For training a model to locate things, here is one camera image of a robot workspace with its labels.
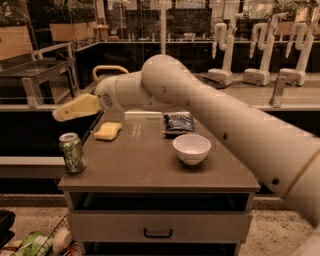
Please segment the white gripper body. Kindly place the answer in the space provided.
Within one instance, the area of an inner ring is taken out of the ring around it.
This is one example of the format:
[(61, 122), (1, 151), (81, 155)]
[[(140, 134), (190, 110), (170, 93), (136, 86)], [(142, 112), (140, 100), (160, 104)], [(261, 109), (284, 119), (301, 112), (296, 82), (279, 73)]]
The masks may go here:
[(98, 83), (94, 90), (100, 106), (108, 112), (119, 112), (120, 104), (116, 94), (117, 76), (111, 76)]

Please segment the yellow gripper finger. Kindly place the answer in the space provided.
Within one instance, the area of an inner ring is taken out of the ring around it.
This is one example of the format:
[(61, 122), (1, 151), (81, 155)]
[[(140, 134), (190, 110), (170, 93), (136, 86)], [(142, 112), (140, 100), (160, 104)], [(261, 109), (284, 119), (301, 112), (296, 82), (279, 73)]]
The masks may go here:
[(100, 110), (99, 101), (92, 94), (82, 94), (52, 111), (56, 121), (64, 122), (96, 114)]

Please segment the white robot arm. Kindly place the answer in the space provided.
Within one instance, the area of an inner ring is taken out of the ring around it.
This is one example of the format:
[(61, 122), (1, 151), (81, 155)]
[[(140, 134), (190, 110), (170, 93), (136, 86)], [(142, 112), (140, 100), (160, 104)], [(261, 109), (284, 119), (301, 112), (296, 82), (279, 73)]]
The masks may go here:
[(190, 112), (267, 187), (313, 227), (292, 256), (319, 256), (320, 142), (278, 118), (198, 80), (168, 55), (149, 58), (139, 72), (107, 78), (92, 94), (82, 94), (53, 110), (63, 122), (100, 109)]

